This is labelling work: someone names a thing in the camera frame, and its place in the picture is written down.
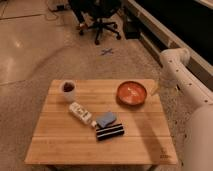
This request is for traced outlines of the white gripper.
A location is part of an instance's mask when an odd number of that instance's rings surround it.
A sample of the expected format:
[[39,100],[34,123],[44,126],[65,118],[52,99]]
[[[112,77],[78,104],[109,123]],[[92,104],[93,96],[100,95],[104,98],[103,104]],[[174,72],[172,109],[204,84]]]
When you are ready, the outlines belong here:
[[[175,88],[177,86],[177,80],[175,77],[167,70],[163,70],[159,77],[159,84],[165,88]],[[155,95],[160,89],[159,84],[155,84],[150,91],[150,95]]]

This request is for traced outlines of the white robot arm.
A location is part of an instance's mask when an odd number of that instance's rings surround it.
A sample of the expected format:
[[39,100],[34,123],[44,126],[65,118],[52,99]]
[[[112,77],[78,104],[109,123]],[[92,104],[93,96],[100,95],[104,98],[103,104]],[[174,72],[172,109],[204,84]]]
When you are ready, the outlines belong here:
[[187,48],[163,50],[162,74],[153,92],[178,85],[195,106],[186,124],[182,171],[213,171],[213,91],[186,68],[190,56]]

